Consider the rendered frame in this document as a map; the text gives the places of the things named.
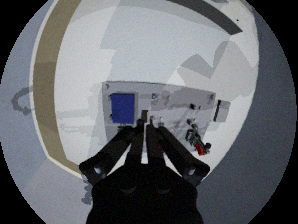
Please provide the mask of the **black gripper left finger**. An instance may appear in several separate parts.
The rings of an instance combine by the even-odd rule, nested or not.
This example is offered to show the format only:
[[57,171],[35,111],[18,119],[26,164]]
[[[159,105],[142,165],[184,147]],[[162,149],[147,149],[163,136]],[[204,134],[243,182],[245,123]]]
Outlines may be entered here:
[[95,156],[80,163],[80,171],[86,180],[94,186],[110,173],[131,144],[118,179],[118,185],[123,193],[133,193],[136,188],[139,163],[142,160],[144,137],[145,110],[142,110],[141,120],[137,120],[136,127],[125,126]]

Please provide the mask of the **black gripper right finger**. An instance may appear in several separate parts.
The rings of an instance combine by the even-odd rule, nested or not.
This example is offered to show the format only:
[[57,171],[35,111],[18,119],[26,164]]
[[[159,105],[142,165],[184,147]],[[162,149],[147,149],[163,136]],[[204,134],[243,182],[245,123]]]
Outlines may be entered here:
[[157,193],[166,194],[172,186],[171,176],[160,147],[178,173],[195,188],[209,173],[209,165],[195,158],[166,127],[154,127],[149,117],[149,110],[145,110],[145,136],[148,163],[151,163],[154,189]]

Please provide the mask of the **blue rectangular block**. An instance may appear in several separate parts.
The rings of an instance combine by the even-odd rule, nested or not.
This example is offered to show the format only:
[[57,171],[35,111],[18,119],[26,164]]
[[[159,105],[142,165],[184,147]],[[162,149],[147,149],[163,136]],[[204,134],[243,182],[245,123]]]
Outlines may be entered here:
[[112,93],[113,123],[134,124],[135,94]]

